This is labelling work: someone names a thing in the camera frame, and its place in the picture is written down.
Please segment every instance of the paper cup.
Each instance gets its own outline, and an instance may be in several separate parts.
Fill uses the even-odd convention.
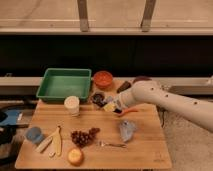
[[[76,96],[69,96],[64,101],[64,106],[72,116],[79,115],[79,98]]]

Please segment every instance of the light blue towel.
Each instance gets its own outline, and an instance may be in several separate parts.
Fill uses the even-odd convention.
[[[5,125],[16,125],[17,124],[17,119],[19,114],[21,113],[20,110],[7,110],[5,112],[7,114],[7,118],[0,122],[0,126],[5,126]]]

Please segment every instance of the red bowl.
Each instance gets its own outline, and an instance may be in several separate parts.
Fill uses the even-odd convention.
[[[93,76],[95,85],[100,89],[105,89],[112,84],[113,76],[108,71],[98,71]]]

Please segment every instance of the wooden table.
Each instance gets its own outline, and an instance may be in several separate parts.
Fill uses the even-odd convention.
[[[107,95],[115,95],[115,90],[123,81],[115,80]],[[72,117],[63,104],[38,102],[30,127],[39,126],[45,135],[53,132],[58,125],[62,127],[62,155],[48,157],[49,148],[42,154],[35,151],[36,146],[25,140],[20,149],[15,167],[17,169],[168,169],[171,168],[165,137],[160,125],[156,107],[151,104],[136,106],[139,112],[117,117],[113,112],[105,112],[88,102],[80,106],[80,116]],[[81,166],[74,167],[67,161],[69,149],[74,147],[70,132],[88,131],[99,127],[97,139],[122,143],[118,124],[121,120],[135,122],[137,131],[127,148],[99,147],[96,143],[82,149],[85,159]]]

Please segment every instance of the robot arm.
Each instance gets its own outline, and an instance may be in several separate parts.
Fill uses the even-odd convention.
[[[213,103],[166,92],[155,81],[138,81],[115,99],[118,109],[152,103],[213,132]]]

